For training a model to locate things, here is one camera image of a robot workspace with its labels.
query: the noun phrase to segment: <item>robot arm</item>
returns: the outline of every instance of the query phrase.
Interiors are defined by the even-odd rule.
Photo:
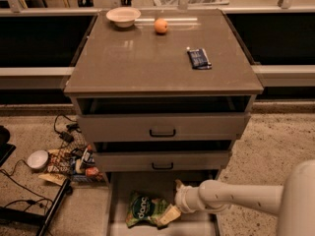
[[[278,216],[278,236],[315,235],[315,160],[297,165],[284,187],[229,185],[215,180],[191,187],[176,182],[175,203],[184,213],[220,213],[230,205],[240,205]]]
[[[239,205],[278,215],[283,189],[282,186],[229,185],[216,180],[191,187],[177,181],[175,202],[185,213],[196,210],[220,213],[230,205]]]

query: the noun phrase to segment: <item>bottom drawer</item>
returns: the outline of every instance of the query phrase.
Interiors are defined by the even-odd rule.
[[[174,204],[176,179],[199,185],[209,178],[208,171],[113,173],[107,236],[219,236],[217,218],[205,212],[182,214],[163,229],[146,223],[128,228],[125,222],[132,191],[161,197]]]
[[[95,153],[94,161],[101,172],[223,169],[230,152],[117,152]]]

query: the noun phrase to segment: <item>chip bag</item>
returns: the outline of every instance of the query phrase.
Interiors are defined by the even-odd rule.
[[[126,217],[130,228],[141,221],[147,221],[156,227],[163,227],[159,219],[167,210],[169,203],[162,198],[151,198],[147,195],[133,191],[130,195],[130,204]]]

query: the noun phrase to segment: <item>floor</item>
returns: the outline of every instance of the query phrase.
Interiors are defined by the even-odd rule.
[[[12,172],[20,160],[27,160],[39,149],[59,148],[60,138],[53,125],[57,115],[75,119],[72,105],[1,105],[0,123],[11,133],[10,143],[17,148],[2,169]],[[69,121],[58,118],[57,130]],[[242,138],[236,142],[228,167],[220,180],[229,184],[282,185],[299,162],[315,157],[315,101],[256,102]],[[13,179],[23,186],[54,199],[59,187],[39,179],[23,163],[17,165]],[[15,200],[38,200],[0,174],[3,192],[0,206]],[[104,215],[108,188],[104,184],[73,183],[73,194],[66,196],[54,216],[47,235],[104,235]],[[24,209],[23,203],[10,206]],[[35,206],[28,211],[43,213]],[[235,206],[220,216],[222,236],[274,236],[277,219],[259,211]],[[2,224],[0,235],[35,235],[37,228],[17,223]]]

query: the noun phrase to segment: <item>cabinet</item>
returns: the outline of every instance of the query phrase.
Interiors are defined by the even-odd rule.
[[[158,17],[169,23],[165,35],[154,32]],[[187,47],[204,48],[213,68],[192,69]],[[262,90],[219,10],[143,10],[128,29],[100,13],[65,93],[97,167],[108,177],[108,235],[125,233],[130,190],[167,192],[173,202],[174,179],[216,178]],[[208,215],[200,221],[199,215],[194,226],[212,227]],[[184,235],[178,231],[183,221],[168,227],[169,235]],[[186,222],[189,227],[192,220]],[[131,230],[154,234],[145,227]],[[216,235],[212,230],[195,234]]]

